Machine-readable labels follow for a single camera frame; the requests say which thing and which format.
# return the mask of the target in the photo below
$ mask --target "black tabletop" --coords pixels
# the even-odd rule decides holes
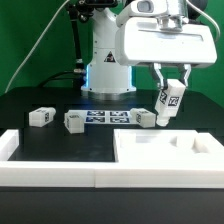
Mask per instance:
[[[123,110],[145,108],[155,112],[158,91],[141,90],[120,101],[85,98],[68,88],[16,88],[0,97],[0,128],[19,129],[20,147],[10,160],[17,161],[95,161],[113,162],[113,130],[142,129],[139,125],[85,124],[82,134],[70,134],[64,126],[68,110]],[[28,113],[39,107],[54,107],[54,121],[29,127]],[[175,118],[165,129],[209,132],[224,144],[224,109],[206,96],[186,91]],[[153,129],[164,129],[159,126]]]

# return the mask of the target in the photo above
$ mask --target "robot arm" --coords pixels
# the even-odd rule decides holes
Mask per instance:
[[[207,26],[187,23],[186,0],[136,0],[116,22],[116,59],[121,65],[150,67],[160,89],[157,124],[166,126],[176,116],[191,67],[207,67],[216,61],[211,32]],[[162,66],[177,67],[180,79],[164,79]]]

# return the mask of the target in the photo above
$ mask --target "white tray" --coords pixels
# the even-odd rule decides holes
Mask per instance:
[[[117,129],[115,163],[7,161],[18,144],[17,130],[0,138],[0,186],[224,188],[224,147],[208,133]]]

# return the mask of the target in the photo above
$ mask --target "green backdrop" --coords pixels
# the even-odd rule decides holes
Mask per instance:
[[[0,1],[0,95],[28,54],[63,0],[16,0]],[[206,12],[209,13],[224,31],[224,1],[209,1]],[[213,26],[208,24],[213,35]],[[81,49],[85,63],[91,60],[92,32],[91,22],[79,24]],[[193,69],[189,78],[189,89],[199,91],[224,107],[224,41],[223,37],[216,44],[218,60],[206,69]],[[56,72],[70,70],[75,66],[75,51],[72,29],[67,12],[63,10],[57,17],[40,45],[23,67],[12,88],[18,86],[36,86]],[[165,70],[168,78],[178,77],[176,70]],[[133,80],[138,89],[153,89],[155,83],[148,68],[133,69]],[[71,83],[51,83],[54,86]]]

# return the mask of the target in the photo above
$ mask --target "black table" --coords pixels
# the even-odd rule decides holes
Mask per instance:
[[[13,89],[0,97],[1,133],[6,129],[21,133],[21,146],[10,160],[113,162],[113,129],[140,127],[85,125],[84,134],[70,135],[63,124],[64,113],[69,109],[126,111],[134,107],[155,112],[157,95],[157,91],[142,90],[134,98],[102,102],[82,98],[72,89]],[[30,111],[50,106],[57,111],[54,122],[41,129],[28,126]],[[224,144],[223,115],[224,109],[216,103],[187,91],[177,117],[170,119],[166,129],[209,132]],[[4,224],[221,224],[224,220],[223,189],[1,187],[0,201]]]

